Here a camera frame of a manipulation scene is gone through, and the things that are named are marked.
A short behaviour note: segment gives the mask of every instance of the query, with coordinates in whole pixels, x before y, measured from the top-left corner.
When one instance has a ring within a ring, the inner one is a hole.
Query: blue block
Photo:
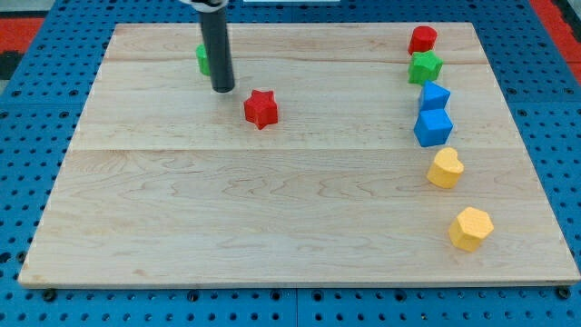
[[[426,81],[419,94],[418,106],[420,111],[441,109],[446,107],[450,97],[450,91],[435,84]]]
[[[442,108],[419,112],[414,134],[423,147],[444,144],[452,131],[452,121]]]

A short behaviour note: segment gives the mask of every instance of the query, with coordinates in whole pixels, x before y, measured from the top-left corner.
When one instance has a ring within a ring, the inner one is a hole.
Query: wooden board
[[[417,24],[230,25],[237,88],[198,73],[197,25],[118,25],[20,283],[31,288],[568,284],[579,272],[470,24],[432,24],[465,175],[425,173]],[[280,122],[243,118],[272,88]],[[496,230],[475,253],[466,206]]]

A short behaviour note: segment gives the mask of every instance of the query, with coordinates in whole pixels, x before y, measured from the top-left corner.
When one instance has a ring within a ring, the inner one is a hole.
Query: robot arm
[[[180,0],[192,5],[200,13],[203,43],[208,55],[212,88],[219,93],[234,88],[234,73],[228,29],[226,28],[226,5],[228,0]]]

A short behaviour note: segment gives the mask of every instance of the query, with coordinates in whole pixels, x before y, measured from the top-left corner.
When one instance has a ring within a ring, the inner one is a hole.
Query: wooden plank
[[[453,190],[413,132],[417,24],[231,25],[237,88],[210,91],[195,25],[118,25],[20,282],[31,288],[442,287],[579,280],[470,24],[432,24],[452,90]],[[272,87],[281,121],[241,102]],[[447,228],[496,226],[475,253]]]

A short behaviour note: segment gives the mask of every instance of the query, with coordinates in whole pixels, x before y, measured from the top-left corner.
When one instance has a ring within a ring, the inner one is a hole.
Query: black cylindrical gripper
[[[226,8],[213,13],[200,12],[200,27],[210,66],[212,88],[219,93],[230,92],[234,88],[234,72],[226,28]]]

